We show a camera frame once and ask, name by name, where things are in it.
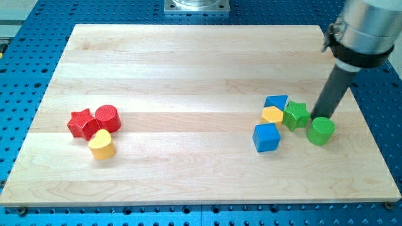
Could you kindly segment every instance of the yellow heart block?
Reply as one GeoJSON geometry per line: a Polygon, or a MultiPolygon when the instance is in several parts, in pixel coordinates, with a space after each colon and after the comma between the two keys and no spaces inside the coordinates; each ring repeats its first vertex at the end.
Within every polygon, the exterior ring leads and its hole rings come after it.
{"type": "Polygon", "coordinates": [[[283,111],[275,106],[264,107],[261,116],[261,124],[275,123],[276,128],[281,127],[283,120],[283,111]]]}
{"type": "Polygon", "coordinates": [[[116,154],[112,136],[105,129],[100,129],[96,132],[95,137],[89,141],[88,147],[95,159],[98,160],[108,159],[116,154]]]}

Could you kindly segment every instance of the wooden tabletop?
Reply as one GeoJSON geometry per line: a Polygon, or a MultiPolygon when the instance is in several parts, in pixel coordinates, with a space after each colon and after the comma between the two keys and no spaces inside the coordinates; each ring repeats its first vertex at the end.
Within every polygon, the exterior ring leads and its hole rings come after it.
{"type": "Polygon", "coordinates": [[[0,196],[18,206],[382,202],[401,198],[347,91],[314,146],[252,135],[267,95],[311,110],[334,65],[318,26],[76,25],[0,196]],[[117,107],[117,154],[98,161],[71,111],[117,107]]]}

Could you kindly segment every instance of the red star block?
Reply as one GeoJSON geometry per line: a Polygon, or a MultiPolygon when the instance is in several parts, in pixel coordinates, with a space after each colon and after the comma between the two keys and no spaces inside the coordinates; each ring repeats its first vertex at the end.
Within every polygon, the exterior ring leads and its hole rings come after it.
{"type": "Polygon", "coordinates": [[[117,109],[112,105],[103,105],[95,111],[95,118],[101,129],[109,133],[116,132],[121,127],[121,121],[117,109]]]}
{"type": "Polygon", "coordinates": [[[89,109],[82,112],[71,112],[71,120],[67,124],[73,137],[82,137],[89,141],[92,135],[99,130],[96,119],[90,114],[89,109]]]}

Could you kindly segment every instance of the toy block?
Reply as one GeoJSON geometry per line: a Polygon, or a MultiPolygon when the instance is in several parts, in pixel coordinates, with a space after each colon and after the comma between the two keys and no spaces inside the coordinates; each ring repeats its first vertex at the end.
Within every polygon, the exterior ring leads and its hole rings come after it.
{"type": "Polygon", "coordinates": [[[95,159],[98,160],[108,159],[116,154],[112,136],[105,129],[100,129],[95,133],[95,137],[89,141],[88,147],[95,159]]]}
{"type": "Polygon", "coordinates": [[[276,128],[280,129],[283,120],[283,111],[275,106],[265,107],[261,116],[261,124],[275,123],[276,128]]]}
{"type": "Polygon", "coordinates": [[[275,95],[275,96],[267,96],[265,100],[264,107],[275,106],[280,110],[284,110],[288,103],[287,95],[275,95]]]}
{"type": "Polygon", "coordinates": [[[71,120],[67,124],[73,137],[82,137],[86,141],[94,135],[99,126],[96,119],[90,114],[89,109],[81,112],[71,112],[71,120]]]}
{"type": "Polygon", "coordinates": [[[326,144],[335,131],[335,124],[326,117],[316,117],[307,131],[307,139],[315,145],[326,144]]]}
{"type": "Polygon", "coordinates": [[[103,105],[95,111],[95,118],[101,129],[110,133],[116,132],[121,127],[121,121],[117,109],[112,105],[103,105]]]}
{"type": "Polygon", "coordinates": [[[294,101],[289,101],[289,105],[283,113],[282,124],[286,125],[290,131],[306,127],[310,118],[310,113],[306,110],[306,104],[294,101]]]}
{"type": "Polygon", "coordinates": [[[253,141],[257,152],[274,151],[278,148],[281,136],[275,124],[261,124],[254,128],[253,141]]]}

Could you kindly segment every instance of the blue cube block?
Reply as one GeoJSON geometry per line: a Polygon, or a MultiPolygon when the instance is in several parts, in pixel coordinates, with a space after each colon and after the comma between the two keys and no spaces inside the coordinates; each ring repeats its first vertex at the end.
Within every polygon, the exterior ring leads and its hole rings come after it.
{"type": "Polygon", "coordinates": [[[280,139],[274,123],[257,125],[254,129],[253,141],[258,152],[276,150],[280,139]]]}
{"type": "Polygon", "coordinates": [[[275,106],[275,107],[283,110],[283,109],[285,109],[287,103],[288,103],[287,95],[268,96],[265,100],[264,107],[275,106]]]}

